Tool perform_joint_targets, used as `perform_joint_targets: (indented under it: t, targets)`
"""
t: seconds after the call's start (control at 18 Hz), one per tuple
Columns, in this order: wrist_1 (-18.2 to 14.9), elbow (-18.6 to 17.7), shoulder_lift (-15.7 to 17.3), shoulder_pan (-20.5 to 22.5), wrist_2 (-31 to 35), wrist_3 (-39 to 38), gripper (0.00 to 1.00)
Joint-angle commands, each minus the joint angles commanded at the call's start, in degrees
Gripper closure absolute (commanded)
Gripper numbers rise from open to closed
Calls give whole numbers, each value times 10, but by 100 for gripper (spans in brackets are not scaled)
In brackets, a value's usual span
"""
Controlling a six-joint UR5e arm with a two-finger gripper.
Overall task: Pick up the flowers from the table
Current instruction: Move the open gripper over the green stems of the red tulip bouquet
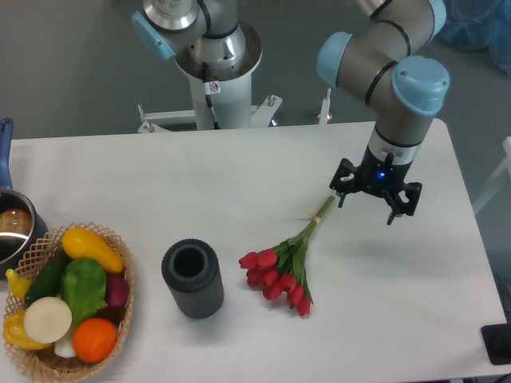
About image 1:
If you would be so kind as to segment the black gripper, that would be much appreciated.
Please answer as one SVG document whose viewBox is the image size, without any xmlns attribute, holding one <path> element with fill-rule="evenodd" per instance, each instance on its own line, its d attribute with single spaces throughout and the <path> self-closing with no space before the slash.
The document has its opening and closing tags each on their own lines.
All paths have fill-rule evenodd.
<svg viewBox="0 0 511 383">
<path fill-rule="evenodd" d="M 411 163 L 389 163 L 386 157 L 380 160 L 367 148 L 358 167 L 347 158 L 341 159 L 329 188 L 339 198 L 338 208 L 343 207 L 349 194 L 361 191 L 381 197 L 385 191 L 385 201 L 391 209 L 386 224 L 391 225 L 396 217 L 414 215 L 422 193 L 422 183 L 404 181 L 410 167 Z"/>
</svg>

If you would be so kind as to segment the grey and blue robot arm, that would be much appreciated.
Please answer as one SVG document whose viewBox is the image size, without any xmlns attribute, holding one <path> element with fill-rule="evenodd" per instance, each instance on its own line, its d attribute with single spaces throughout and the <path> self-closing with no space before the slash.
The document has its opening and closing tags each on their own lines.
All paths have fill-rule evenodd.
<svg viewBox="0 0 511 383">
<path fill-rule="evenodd" d="M 450 76 L 418 55 L 446 21 L 441 1 L 361 1 L 371 28 L 355 37 L 331 35 L 316 60 L 331 87 L 378 115 L 359 165 L 342 160 L 330 187 L 340 199 L 365 192 L 384 199 L 392 217 L 413 215 L 419 183 L 406 173 L 442 108 Z M 251 128 L 252 72 L 262 57 L 257 33 L 239 17 L 235 1 L 146 1 L 131 18 L 145 47 L 173 59 L 188 76 L 200 130 Z"/>
</svg>

